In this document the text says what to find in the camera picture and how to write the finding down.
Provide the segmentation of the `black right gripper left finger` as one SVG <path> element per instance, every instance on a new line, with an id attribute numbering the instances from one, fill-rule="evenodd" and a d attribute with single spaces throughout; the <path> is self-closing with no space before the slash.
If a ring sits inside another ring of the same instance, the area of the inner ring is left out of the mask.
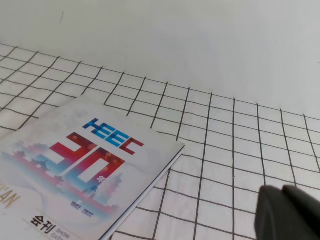
<path id="1" fill-rule="evenodd" d="M 273 186 L 259 190 L 254 228 L 258 240 L 309 240 L 310 228 L 284 193 Z"/>

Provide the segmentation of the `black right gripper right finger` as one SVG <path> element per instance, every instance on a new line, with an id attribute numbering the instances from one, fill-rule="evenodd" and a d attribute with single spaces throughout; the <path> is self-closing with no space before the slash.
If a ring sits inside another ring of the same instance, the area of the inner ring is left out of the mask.
<path id="1" fill-rule="evenodd" d="M 295 186 L 285 185 L 282 192 L 294 205 L 308 227 L 320 238 L 320 202 Z"/>

